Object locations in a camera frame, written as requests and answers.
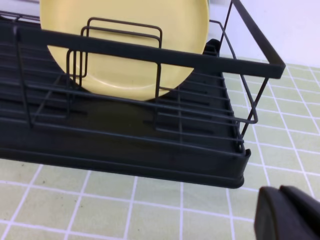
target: tiled surface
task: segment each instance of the tiled surface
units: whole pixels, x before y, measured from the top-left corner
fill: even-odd
[[[224,76],[246,118],[239,76]],[[263,79],[246,80],[255,98]],[[293,185],[320,200],[320,68],[289,65],[257,112],[239,189],[0,159],[1,240],[253,240],[261,186]]]

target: white wall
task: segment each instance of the white wall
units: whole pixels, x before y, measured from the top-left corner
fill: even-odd
[[[224,23],[230,0],[210,0],[211,19]],[[320,0],[241,0],[247,11],[286,63],[320,67]],[[39,15],[37,0],[0,0],[0,10]],[[209,37],[220,38],[218,27]],[[238,57],[263,59],[235,8],[227,34]],[[228,46],[221,53],[230,55]]]

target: dish rack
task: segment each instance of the dish rack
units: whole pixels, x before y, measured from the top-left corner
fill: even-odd
[[[269,63],[238,60],[226,35],[235,7]],[[203,54],[162,49],[157,26],[92,17],[81,35],[41,30],[37,16],[0,11],[0,157],[228,188],[244,183],[251,155],[244,147],[249,124],[269,78],[279,79],[284,62],[239,0],[232,0],[222,30]],[[154,28],[147,35],[98,28],[92,21]],[[90,30],[154,38],[159,48],[90,37]],[[219,56],[226,40],[233,59]],[[64,73],[47,46],[68,49]],[[88,53],[157,65],[154,99],[138,101],[93,94],[82,88]],[[80,71],[70,58],[80,58]],[[194,68],[177,88],[161,86],[162,64]],[[223,72],[240,74],[251,111],[235,117]],[[253,99],[244,75],[264,77]],[[169,93],[159,96],[160,90]],[[244,128],[240,132],[240,123]]]

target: black plastic tray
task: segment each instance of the black plastic tray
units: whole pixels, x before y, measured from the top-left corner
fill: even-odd
[[[219,57],[225,38],[236,58],[225,35],[233,4],[270,64]],[[26,22],[37,17],[0,16],[0,157],[229,188],[243,184],[251,154],[243,136],[258,121],[256,105],[268,79],[280,78],[285,65],[238,0],[224,27],[210,21],[223,34],[203,55],[44,31]],[[71,57],[74,51],[100,53],[194,71],[161,97],[157,80],[151,101],[102,96],[62,72],[47,45],[70,48]],[[247,119],[234,116],[222,72],[265,77],[253,100],[241,75],[252,107]]]

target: yellow plate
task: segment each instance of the yellow plate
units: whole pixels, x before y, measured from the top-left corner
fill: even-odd
[[[163,31],[162,48],[201,54],[209,26],[207,0],[41,0],[40,20],[45,30],[80,35],[91,17],[158,26]],[[159,36],[155,29],[94,20],[93,27],[118,29]],[[153,38],[90,30],[90,37],[158,48]],[[66,72],[67,49],[48,47],[53,58]],[[70,69],[73,69],[73,55]],[[79,73],[79,53],[77,53]],[[160,86],[175,88],[192,68],[162,64]],[[155,97],[157,65],[153,62],[89,53],[88,74],[83,88],[135,100]],[[160,96],[168,91],[160,90]]]

